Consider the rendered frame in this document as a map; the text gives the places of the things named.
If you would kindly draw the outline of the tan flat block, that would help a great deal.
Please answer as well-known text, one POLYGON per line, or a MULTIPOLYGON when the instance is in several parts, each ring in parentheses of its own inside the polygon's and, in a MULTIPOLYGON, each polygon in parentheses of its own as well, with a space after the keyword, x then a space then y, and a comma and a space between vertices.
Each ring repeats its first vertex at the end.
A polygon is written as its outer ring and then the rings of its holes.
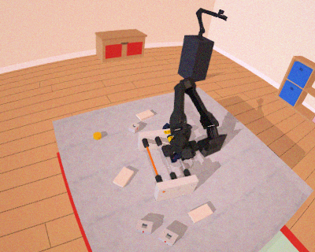
POLYGON ((191 218, 191 220, 193 221, 193 223, 201 221, 211 214, 213 214, 213 211, 209 208, 207 203, 188 213, 188 215, 191 218))
POLYGON ((115 184, 119 185, 120 187, 124 187, 127 184, 128 180, 133 175, 134 171, 127 169, 125 167, 122 168, 120 173, 116 176, 115 180, 113 181, 115 184))
POLYGON ((144 112, 138 113, 136 114, 136 116, 140 119, 140 120, 145 120, 146 118, 152 117, 154 114, 150 111, 150 110, 146 110, 144 112))

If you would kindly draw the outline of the orange short cylinder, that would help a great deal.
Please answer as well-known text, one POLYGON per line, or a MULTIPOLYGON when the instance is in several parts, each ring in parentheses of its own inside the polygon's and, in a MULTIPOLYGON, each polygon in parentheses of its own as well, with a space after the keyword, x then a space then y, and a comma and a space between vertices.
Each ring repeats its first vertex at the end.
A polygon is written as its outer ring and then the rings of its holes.
POLYGON ((94 133, 94 139, 100 139, 100 138, 101 138, 100 132, 94 133))

